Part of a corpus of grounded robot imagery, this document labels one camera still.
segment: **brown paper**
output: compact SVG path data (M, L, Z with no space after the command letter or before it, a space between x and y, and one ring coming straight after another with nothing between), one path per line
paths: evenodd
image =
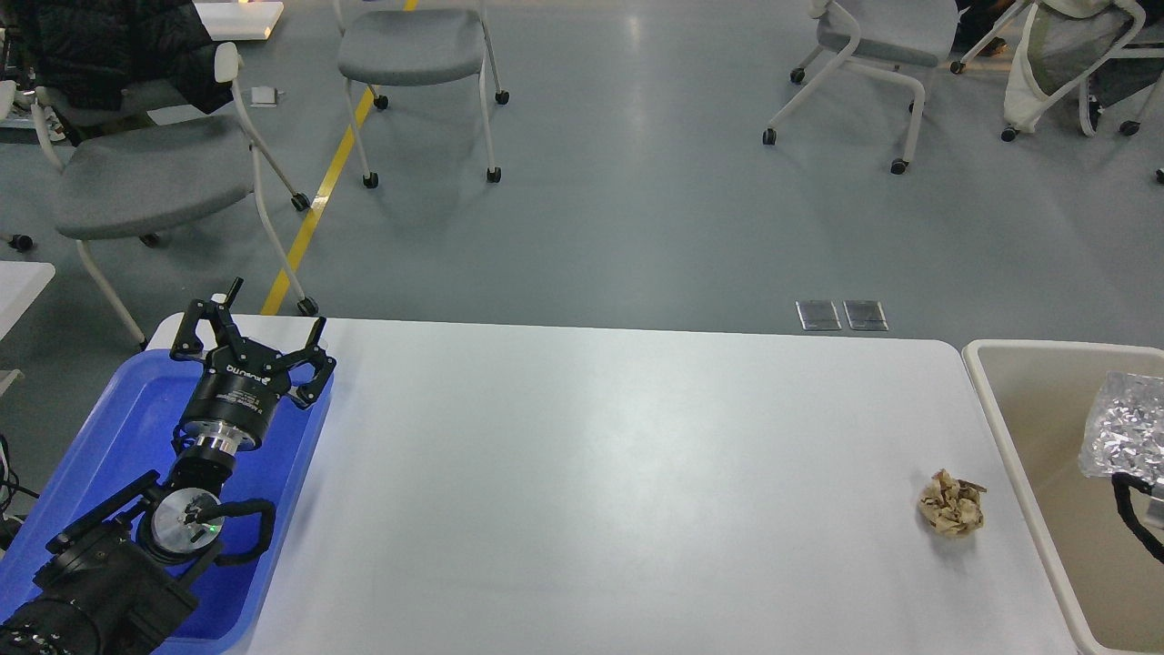
M964 537L982 527L981 494L986 487L956 479L945 469L934 474L917 500L917 510L944 537Z

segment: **beige bin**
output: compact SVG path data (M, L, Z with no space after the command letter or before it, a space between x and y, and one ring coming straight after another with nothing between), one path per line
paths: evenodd
M963 358L1079 650L1164 653L1164 565L1116 515L1110 483L1077 460L1107 373L1164 377L1164 351L978 341ZM1133 497L1143 518L1147 498Z

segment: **gray cushion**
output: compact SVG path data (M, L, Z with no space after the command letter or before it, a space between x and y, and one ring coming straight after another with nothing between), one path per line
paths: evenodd
M77 127L101 124L113 120L142 114L163 107L177 107L189 104L172 84L164 79L135 81L122 92L121 108L116 111L78 109L69 104L65 94L56 88L45 88L48 104L54 111L65 116L65 120Z
M84 141L56 194L57 232L83 241L140 236L230 206L253 188L247 144L228 115Z
M370 12L340 42L340 72L385 86L425 86L481 72L481 19L471 9Z
M861 26L858 57L938 66L950 55L958 28L953 0L843 0L840 6ZM849 43L849 31L831 6L817 22L816 40L835 52Z

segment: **blue tray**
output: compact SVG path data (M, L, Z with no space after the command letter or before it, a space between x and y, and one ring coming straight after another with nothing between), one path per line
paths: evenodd
M203 368L173 362L168 351L148 351L118 369L97 407L52 475L12 548L0 560L0 620L40 593L33 576L49 561L44 544L98 503L154 469L164 479L173 464L173 425L182 417ZM271 548L241 567L211 567L192 586L198 610L155 653L217 655L230 648L255 621L275 571L315 442L327 414L331 385L300 411L283 399L263 448L240 453L222 500L265 498L277 513ZM254 546L257 517L228 519L223 553Z

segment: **office chair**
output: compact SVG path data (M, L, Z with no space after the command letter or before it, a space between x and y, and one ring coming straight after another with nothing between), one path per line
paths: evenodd
M1110 59L1162 59L1164 58L1164 20L1145 27L1123 48L1114 51ZM1131 136L1140 131L1140 126L1154 111L1156 105L1164 98L1164 72L1152 85L1144 105L1140 108L1136 118L1120 123L1120 134ZM1095 129L1086 114L1087 108L1087 85L1079 85L1079 129L1085 136L1094 136Z
M8 115L12 104L16 99L16 83L10 79L0 81L0 118ZM0 232L0 241L8 243L17 252L23 252L33 247L33 238L24 234L6 234Z
M45 107L54 107L73 126L88 127L149 109L186 105L186 100L165 80L132 84L121 109L115 112L77 109L69 106L63 93L44 86L36 88L33 120L37 140L45 157L61 172L61 185L54 193L56 229L77 241L85 270L142 348L147 340L141 327L97 266L88 242L137 236L150 244L149 236L154 233L205 218L251 192L263 228L299 298L299 312L312 315L318 311L315 301L304 293L267 214L260 152L292 193L297 209L307 207L307 198L291 186L247 115L237 79L241 64L234 43L218 47L214 78L230 83L235 115L210 115L87 138L65 163L49 140Z
M907 86L914 92L910 104L909 131L904 155L889 166L894 175L906 172L917 147L917 133L925 107L925 86L914 77L899 72L902 65L934 69L941 65L953 45L958 12L952 1L934 0L810 0L809 15L817 21L817 47L795 69L793 84L804 80L804 69L824 50L836 52L776 115L768 121L764 143L776 142L776 128L816 92L837 69L844 67L868 77ZM888 64L893 70L876 67L856 59Z
M485 55L494 74L494 99L509 102L509 91L502 90L494 57L492 38L485 19L484 0L474 9L375 10L361 14L345 27L339 0L332 0L340 29L340 73L343 97L352 118L352 133L363 165L363 183L369 188L379 184L379 176L368 164L356 109L352 101L352 83L367 85L376 108L388 108L388 98L378 86L430 86L477 76L481 115L485 124L485 151L489 166L485 179L501 181L502 169L494 157L494 137L489 130L489 107L485 100Z
M1001 137L1003 141L1014 141L1020 133L1029 133L1035 130L1035 123L1038 122L1039 118L1048 109L1055 106L1056 102L1062 100L1067 93L1078 90L1079 93L1079 122L1080 129L1085 135L1094 135L1094 130L1091 128L1091 121L1087 118L1087 79L1099 70L1108 59L1117 56L1128 44L1135 40L1141 28L1144 24L1144 9L1135 2L1135 0L1113 0L1108 7L1103 7L1100 13L1094 13L1087 16L1072 16L1057 10L1050 2L1037 1L1035 3L1035 9L1027 19L1027 24L1023 28L1023 38L1018 44L1018 49L1015 52L1016 62L1010 66L1010 77L1007 80L1007 92L1006 99L1003 101L1003 118L1007 120L1007 127L1002 130ZM1088 27L1096 24L1096 21L1101 21L1107 16L1106 12L1108 9L1120 10L1127 14L1128 19L1131 20L1130 27L1123 31L1109 48L1103 50L1094 62L1087 65L1083 72L1078 73L1076 77L1063 83L1058 88L1051 91L1050 88L1043 88L1048 83L1043 80L1045 76L1038 74L1036 72L1028 71L1031 70L1032 65L1027 63L1034 60L1028 58L1027 51L1030 47L1030 35L1031 34L1043 34L1045 37L1045 43L1050 43L1051 34L1058 35L1062 41L1069 43L1099 43L1095 38L1088 41L1078 41L1079 35L1076 34L1074 26ZM1036 23L1042 20L1042 27L1037 28ZM1055 30L1052 27L1055 21L1059 21L1060 26L1071 26L1072 30L1060 34L1063 30ZM1062 43L1056 43L1055 47L1043 45L1044 49L1051 52L1057 52L1062 48ZM1126 58L1135 58L1135 54L1128 55ZM1138 129L1138 123L1135 128L1129 127L1129 131L1135 134Z

